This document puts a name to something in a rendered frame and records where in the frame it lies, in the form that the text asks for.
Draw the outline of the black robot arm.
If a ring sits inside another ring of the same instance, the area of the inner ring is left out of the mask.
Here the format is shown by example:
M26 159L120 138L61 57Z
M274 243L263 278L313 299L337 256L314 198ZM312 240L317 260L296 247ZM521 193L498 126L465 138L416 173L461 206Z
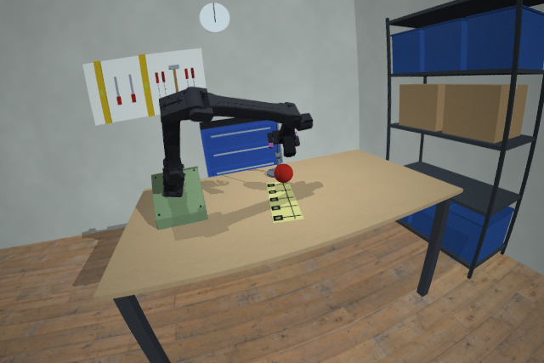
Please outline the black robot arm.
M313 127L311 115L309 113L300 115L298 108L293 103L268 103L224 97L208 93L206 88L188 87L160 98L159 106L164 136L165 158L162 170L164 176L163 195L165 197L181 197L183 195L185 174L183 173L184 164L180 159L179 137L180 122L183 120L210 122L214 116L227 116L282 123L277 139L278 144L283 144L285 157L292 157L296 154L295 128L302 131ZM285 136L281 131L285 135L292 135Z

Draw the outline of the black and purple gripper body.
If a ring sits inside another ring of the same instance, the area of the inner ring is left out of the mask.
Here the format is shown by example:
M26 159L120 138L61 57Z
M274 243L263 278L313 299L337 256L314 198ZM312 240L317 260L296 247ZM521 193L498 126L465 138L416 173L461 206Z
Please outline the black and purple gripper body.
M268 142L269 143L273 143L274 142L274 145L275 144L278 144L278 134L279 134L279 131L282 133L281 130L275 130L275 131L272 131L272 133L267 133L267 136L268 136ZM283 134L283 133L282 133ZM285 135L285 134L283 134ZM292 135L292 134L291 134ZM285 136L291 136L291 135L285 135ZM273 138L272 138L273 137ZM274 141L273 141L274 140ZM294 140L294 143L295 145L300 145L300 142L299 142L299 137L296 136L295 140Z

